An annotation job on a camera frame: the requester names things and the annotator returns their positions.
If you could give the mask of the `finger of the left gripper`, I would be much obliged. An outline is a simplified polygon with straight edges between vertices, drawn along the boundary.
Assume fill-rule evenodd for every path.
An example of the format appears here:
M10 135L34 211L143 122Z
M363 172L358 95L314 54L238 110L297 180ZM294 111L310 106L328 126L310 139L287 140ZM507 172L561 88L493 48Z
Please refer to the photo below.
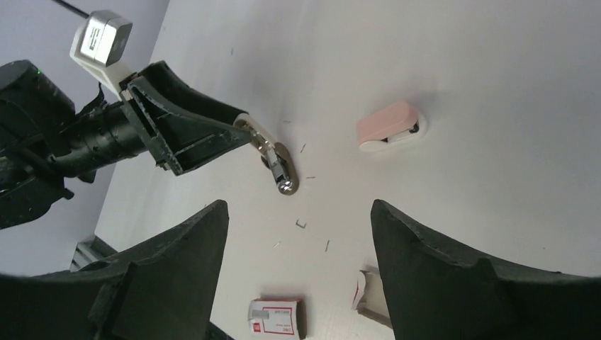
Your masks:
M234 126L243 111L190 87L164 61L120 83L124 114L155 159L176 176L248 144Z

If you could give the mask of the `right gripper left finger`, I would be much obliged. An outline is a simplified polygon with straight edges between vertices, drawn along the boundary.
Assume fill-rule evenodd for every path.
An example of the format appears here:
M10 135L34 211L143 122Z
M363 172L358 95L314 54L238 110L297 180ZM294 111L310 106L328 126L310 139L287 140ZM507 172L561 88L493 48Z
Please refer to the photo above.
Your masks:
M216 200L80 271L1 276L2 339L204 339L228 237Z

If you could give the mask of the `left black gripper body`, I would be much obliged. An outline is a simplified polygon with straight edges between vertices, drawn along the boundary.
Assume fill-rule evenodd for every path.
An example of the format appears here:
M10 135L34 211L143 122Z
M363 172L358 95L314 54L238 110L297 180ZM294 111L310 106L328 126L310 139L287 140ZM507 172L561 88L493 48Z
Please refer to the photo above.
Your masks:
M93 179L98 169L146 152L146 145L123 112L124 107L124 103L117 102L79 114L61 134L70 153L47 154L52 169L67 178Z

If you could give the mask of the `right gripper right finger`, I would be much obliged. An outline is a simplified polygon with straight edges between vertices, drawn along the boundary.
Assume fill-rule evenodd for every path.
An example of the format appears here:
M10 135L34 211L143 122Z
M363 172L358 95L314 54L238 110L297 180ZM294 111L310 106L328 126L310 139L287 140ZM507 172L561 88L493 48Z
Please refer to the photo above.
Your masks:
M384 200L371 207L397 339L599 339L600 279L474 249Z

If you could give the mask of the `metal stapler magazine piece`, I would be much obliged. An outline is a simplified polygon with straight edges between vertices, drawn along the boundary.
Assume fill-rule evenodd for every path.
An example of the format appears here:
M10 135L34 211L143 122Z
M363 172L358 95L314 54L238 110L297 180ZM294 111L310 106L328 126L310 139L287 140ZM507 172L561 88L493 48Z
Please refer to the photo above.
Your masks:
M285 196L293 195L300 186L300 179L287 147L277 142L248 113L239 114L234 126L250 134L250 143L261 154L264 165L271 171L279 193Z

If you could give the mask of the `red white staple box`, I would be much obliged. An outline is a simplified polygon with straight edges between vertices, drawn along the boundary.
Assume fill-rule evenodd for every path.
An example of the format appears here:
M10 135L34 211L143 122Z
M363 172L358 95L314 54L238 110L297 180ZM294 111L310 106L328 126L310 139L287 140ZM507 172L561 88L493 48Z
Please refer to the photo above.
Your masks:
M306 339L307 321L302 298L257 298L249 304L247 321L257 339Z

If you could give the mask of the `pink white mini stapler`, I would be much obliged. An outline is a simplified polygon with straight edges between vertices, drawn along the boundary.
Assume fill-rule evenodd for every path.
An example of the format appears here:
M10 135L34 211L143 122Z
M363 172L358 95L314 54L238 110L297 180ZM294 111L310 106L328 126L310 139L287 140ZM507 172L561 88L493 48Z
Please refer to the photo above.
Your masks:
M413 105L399 101L362 118L356 138L363 152L381 152L421 138L427 132L426 117Z

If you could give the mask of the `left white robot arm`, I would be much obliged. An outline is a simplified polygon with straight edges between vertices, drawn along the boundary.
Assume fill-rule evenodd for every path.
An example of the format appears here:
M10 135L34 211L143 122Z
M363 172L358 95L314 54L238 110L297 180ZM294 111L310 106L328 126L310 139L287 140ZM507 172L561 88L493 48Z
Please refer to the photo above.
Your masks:
M96 172L149 152L180 176L250 141L235 127L238 108L197 92L166 62L118 83L121 100L102 93L76 111L73 102L31 61L1 68L1 227L42 217Z

